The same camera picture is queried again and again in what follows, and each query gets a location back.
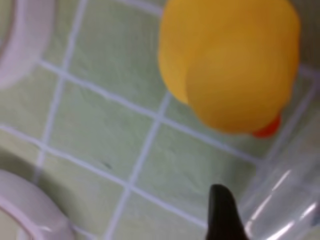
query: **green tile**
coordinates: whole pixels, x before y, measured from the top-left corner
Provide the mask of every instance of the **green tile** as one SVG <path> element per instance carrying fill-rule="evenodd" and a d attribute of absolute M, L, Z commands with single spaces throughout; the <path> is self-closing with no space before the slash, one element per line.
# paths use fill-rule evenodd
<path fill-rule="evenodd" d="M 239 198 L 255 167 L 192 136 L 162 126 L 137 185 L 164 201 L 206 219 L 212 184 L 224 184 Z"/>
<path fill-rule="evenodd" d="M 294 86 L 292 100 L 290 104 L 282 112 L 282 126 L 285 125 L 288 118 L 292 115 L 299 102 L 306 95 L 311 87 L 311 81 L 299 77 Z M 220 142 L 226 143 L 238 150 L 251 154 L 255 157 L 263 157 L 270 149 L 275 138 L 255 138 L 250 135 L 229 135 L 220 133 L 204 126 L 192 112 L 192 110 L 184 104 L 173 99 L 167 109 L 166 116 L 178 123 L 184 124 L 200 133 L 206 134 Z"/>
<path fill-rule="evenodd" d="M 201 240 L 205 235 L 204 229 L 138 195 L 132 195 L 113 239 Z"/>
<path fill-rule="evenodd" d="M 17 239 L 19 225 L 6 213 L 0 211 L 0 233 L 3 240 Z"/>
<path fill-rule="evenodd" d="M 57 76 L 41 67 L 9 89 L 0 92 L 0 123 L 32 137 L 45 129 Z"/>
<path fill-rule="evenodd" d="M 31 181 L 39 149 L 0 130 L 0 169 Z"/>
<path fill-rule="evenodd" d="M 158 24 L 155 16 L 122 3 L 90 0 L 70 71 L 156 110 L 165 94 L 157 65 Z"/>
<path fill-rule="evenodd" d="M 66 85 L 51 145 L 127 178 L 152 120 L 77 85 Z"/>
<path fill-rule="evenodd" d="M 102 235 L 123 188 L 65 159 L 46 158 L 39 186 L 80 228 Z"/>
<path fill-rule="evenodd" d="M 56 21 L 50 45 L 44 58 L 55 64 L 61 65 L 65 56 L 69 33 L 79 0 L 57 0 Z"/>
<path fill-rule="evenodd" d="M 5 39 L 11 22 L 13 1 L 0 0 L 0 41 Z"/>

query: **rubber duck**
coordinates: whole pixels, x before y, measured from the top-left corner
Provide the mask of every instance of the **rubber duck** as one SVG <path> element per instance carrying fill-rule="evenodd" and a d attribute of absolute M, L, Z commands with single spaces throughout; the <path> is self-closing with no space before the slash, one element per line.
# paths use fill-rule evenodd
<path fill-rule="evenodd" d="M 269 137 L 291 99 L 300 32 L 288 0 L 169 0 L 159 69 L 173 96 L 205 125 Z"/>

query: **clear plastic container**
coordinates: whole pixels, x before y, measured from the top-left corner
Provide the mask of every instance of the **clear plastic container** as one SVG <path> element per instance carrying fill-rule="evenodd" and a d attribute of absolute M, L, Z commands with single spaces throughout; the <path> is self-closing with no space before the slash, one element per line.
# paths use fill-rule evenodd
<path fill-rule="evenodd" d="M 320 113 L 256 178 L 239 206 L 250 240 L 320 239 Z"/>

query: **tile floor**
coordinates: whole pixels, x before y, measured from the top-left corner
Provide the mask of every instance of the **tile floor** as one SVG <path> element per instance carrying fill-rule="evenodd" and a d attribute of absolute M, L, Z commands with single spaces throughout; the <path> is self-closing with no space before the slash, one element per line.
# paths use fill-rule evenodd
<path fill-rule="evenodd" d="M 320 111 L 303 68 L 275 137 L 207 129 L 158 72 L 165 0 L 57 3 L 43 60 L 0 93 L 0 168 L 38 184 L 71 219 L 77 240 L 203 239 L 210 185 L 225 184 L 240 199 L 265 161 Z M 1 36 L 9 8 L 0 0 Z M 17 230 L 0 215 L 6 239 Z"/>

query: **black object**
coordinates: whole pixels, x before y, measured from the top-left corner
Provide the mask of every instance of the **black object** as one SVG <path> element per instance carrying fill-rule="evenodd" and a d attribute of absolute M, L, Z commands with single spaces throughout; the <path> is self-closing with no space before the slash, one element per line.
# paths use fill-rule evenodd
<path fill-rule="evenodd" d="M 249 240 L 235 198 L 223 185 L 215 184 L 210 189 L 206 240 Z"/>

